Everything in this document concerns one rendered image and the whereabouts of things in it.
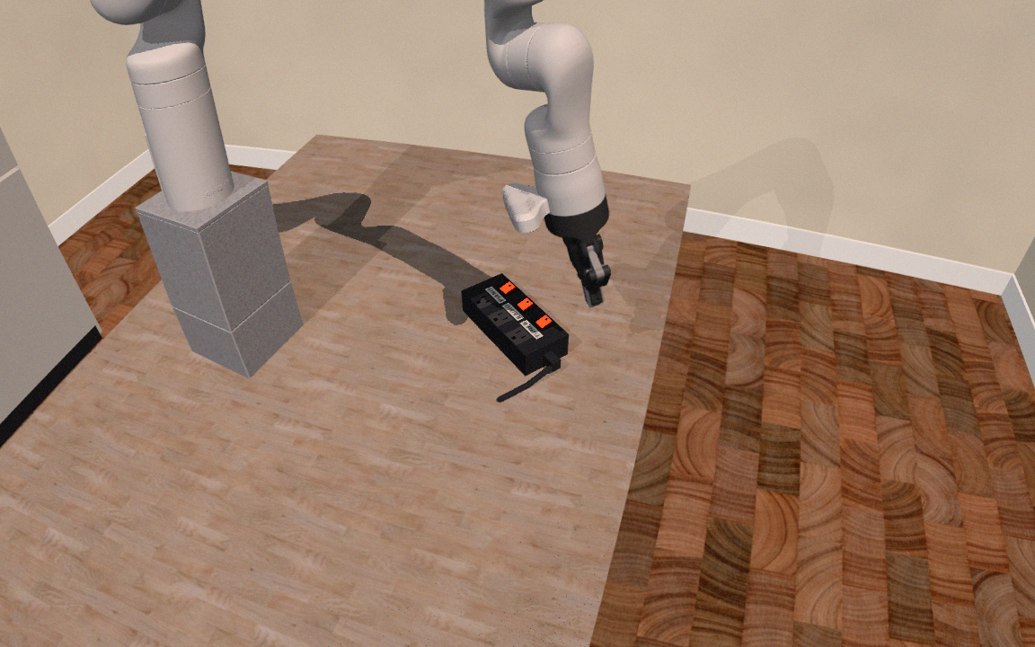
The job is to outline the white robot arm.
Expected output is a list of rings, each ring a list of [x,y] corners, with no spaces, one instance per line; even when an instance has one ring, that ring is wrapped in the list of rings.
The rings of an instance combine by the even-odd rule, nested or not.
[[[542,1],[484,0],[494,75],[508,87],[545,92],[549,100],[525,121],[535,187],[510,183],[502,190],[520,233],[534,232],[548,214],[586,213],[607,196],[590,128],[592,48],[578,26],[535,23],[533,5]],[[201,1],[90,3],[111,23],[140,23],[128,79],[169,208],[212,208],[233,193],[234,182],[204,59]]]

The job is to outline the black power strip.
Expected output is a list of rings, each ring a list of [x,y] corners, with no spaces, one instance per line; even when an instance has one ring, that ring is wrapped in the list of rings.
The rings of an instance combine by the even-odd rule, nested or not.
[[[501,394],[498,402],[523,392],[549,372],[562,367],[560,358],[568,355],[570,335],[507,276],[501,273],[461,292],[465,314],[525,376],[546,366],[512,392]]]

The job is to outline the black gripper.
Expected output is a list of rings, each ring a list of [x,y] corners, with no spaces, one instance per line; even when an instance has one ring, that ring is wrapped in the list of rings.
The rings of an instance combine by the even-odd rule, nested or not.
[[[578,271],[578,278],[590,307],[604,304],[604,292],[601,287],[607,286],[611,276],[611,269],[604,263],[601,253],[604,247],[603,241],[601,236],[597,235],[601,226],[607,225],[608,218],[607,196],[596,208],[578,216],[560,217],[548,214],[544,217],[549,232],[562,237],[564,245],[567,246],[570,261]]]

